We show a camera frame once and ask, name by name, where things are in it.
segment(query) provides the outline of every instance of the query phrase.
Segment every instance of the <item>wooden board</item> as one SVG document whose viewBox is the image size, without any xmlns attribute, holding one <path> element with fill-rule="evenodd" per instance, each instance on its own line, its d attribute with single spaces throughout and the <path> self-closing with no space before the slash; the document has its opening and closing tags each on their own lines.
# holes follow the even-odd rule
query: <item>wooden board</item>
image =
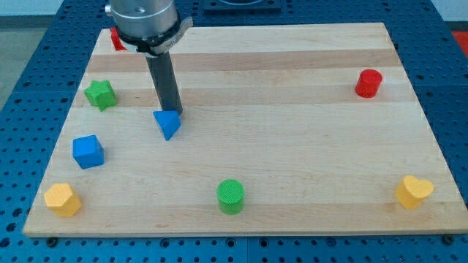
<svg viewBox="0 0 468 263">
<path fill-rule="evenodd" d="M 184 104 L 166 142 L 144 57 L 99 36 L 24 232 L 31 237 L 392 235 L 459 233 L 468 213 L 381 23 L 191 28 L 172 50 Z M 377 96 L 359 73 L 384 75 Z M 83 89 L 109 80 L 118 105 L 100 113 Z M 105 165 L 81 170 L 71 141 L 96 134 Z M 406 174 L 434 193 L 406 210 Z M 245 187 L 227 216 L 216 187 Z M 57 218 L 43 194 L 71 183 L 83 208 Z"/>
</svg>

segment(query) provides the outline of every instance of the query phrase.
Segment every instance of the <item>blue triangular block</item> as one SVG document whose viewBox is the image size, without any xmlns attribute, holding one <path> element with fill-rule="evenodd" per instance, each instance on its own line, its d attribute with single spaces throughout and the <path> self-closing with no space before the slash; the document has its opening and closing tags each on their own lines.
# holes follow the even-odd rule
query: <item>blue triangular block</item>
<svg viewBox="0 0 468 263">
<path fill-rule="evenodd" d="M 166 140 L 175 134 L 178 128 L 181 126 L 181 119 L 178 117 L 176 110 L 164 110 L 153 112 L 158 127 L 164 135 Z"/>
</svg>

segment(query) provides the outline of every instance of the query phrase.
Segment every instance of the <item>red cylinder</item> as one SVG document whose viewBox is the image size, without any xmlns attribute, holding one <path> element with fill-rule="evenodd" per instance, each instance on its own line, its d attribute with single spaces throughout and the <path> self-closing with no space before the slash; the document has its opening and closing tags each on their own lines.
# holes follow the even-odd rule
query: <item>red cylinder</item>
<svg viewBox="0 0 468 263">
<path fill-rule="evenodd" d="M 375 69 L 366 69 L 361 72 L 358 84 L 356 85 L 356 93 L 363 98 L 372 98 L 379 90 L 380 83 L 383 77 L 380 72 Z"/>
</svg>

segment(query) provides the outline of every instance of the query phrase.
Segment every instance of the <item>green block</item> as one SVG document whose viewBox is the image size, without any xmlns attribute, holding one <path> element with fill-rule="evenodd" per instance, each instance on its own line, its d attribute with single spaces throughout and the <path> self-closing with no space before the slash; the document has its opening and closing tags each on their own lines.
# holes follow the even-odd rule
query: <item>green block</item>
<svg viewBox="0 0 468 263">
<path fill-rule="evenodd" d="M 239 213 L 244 208 L 244 188 L 237 180 L 228 179 L 219 184 L 216 191 L 219 209 L 228 215 Z"/>
<path fill-rule="evenodd" d="M 91 85 L 85 90 L 89 104 L 98 107 L 100 111 L 117 104 L 116 94 L 109 80 L 91 81 Z"/>
</svg>

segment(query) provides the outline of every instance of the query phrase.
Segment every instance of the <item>blue pegboard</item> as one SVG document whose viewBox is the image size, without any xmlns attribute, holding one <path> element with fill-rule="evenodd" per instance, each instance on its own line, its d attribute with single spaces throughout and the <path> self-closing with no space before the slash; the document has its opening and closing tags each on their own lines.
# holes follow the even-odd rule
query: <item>blue pegboard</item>
<svg viewBox="0 0 468 263">
<path fill-rule="evenodd" d="M 21 234 L 106 1 L 64 0 L 0 114 L 0 262 L 468 262 L 468 235 L 46 239 Z M 467 60 L 429 0 L 282 0 L 281 12 L 205 13 L 177 1 L 196 26 L 384 22 L 442 152 L 468 200 Z"/>
</svg>

